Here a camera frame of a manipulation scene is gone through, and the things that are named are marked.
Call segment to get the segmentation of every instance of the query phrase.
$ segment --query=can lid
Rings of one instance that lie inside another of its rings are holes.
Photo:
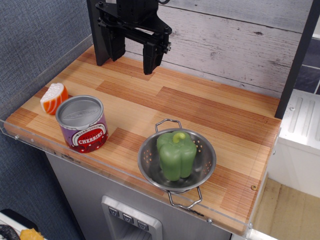
[[[56,110],[55,118],[65,128],[84,130],[95,124],[103,112],[104,106],[98,98],[78,95],[63,101]]]

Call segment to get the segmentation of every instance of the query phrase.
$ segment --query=green bell pepper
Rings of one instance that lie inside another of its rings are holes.
[[[160,157],[160,167],[169,181],[187,178],[197,153],[197,146],[184,131],[166,132],[159,136],[156,147]]]

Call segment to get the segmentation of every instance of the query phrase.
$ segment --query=wooden cutting board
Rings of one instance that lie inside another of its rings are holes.
[[[102,148],[85,154],[68,149],[55,116],[40,105],[52,83],[63,83],[70,96],[92,95],[102,101],[109,132]],[[5,128],[36,147],[168,203],[167,193],[141,174],[137,155],[156,123],[180,120],[183,128],[208,139],[217,156],[214,173],[200,186],[203,201],[190,214],[212,218],[242,235],[279,131],[281,120],[274,118],[278,104],[276,98],[162,67],[144,75],[143,63],[126,57],[97,66],[91,47],[14,112]],[[159,130],[177,127],[165,122]],[[198,199],[196,189],[173,198],[182,204],[190,204],[188,199]]]

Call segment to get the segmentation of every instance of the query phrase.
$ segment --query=tin can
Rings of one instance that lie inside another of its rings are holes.
[[[64,140],[79,153],[99,149],[108,138],[102,102],[89,95],[78,95],[63,101],[56,110]]]

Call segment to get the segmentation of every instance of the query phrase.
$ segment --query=stainless steel colander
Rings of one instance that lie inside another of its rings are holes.
[[[166,121],[178,123],[179,128],[169,128],[158,131],[158,126]],[[197,153],[190,176],[187,178],[180,178],[178,181],[169,181],[164,177],[160,168],[157,139],[164,133],[171,133],[177,130],[184,131],[191,136],[191,139],[197,146]],[[143,176],[153,185],[168,192],[171,205],[184,209],[190,209],[202,201],[202,195],[199,186],[208,180],[208,178],[210,178],[214,172],[217,163],[217,157],[213,146],[205,137],[197,132],[182,128],[181,123],[178,120],[164,119],[155,125],[155,134],[148,137],[141,145],[138,152],[137,161]],[[180,194],[185,193],[193,188],[197,188],[199,200],[195,201],[189,206],[173,203],[171,192]]]

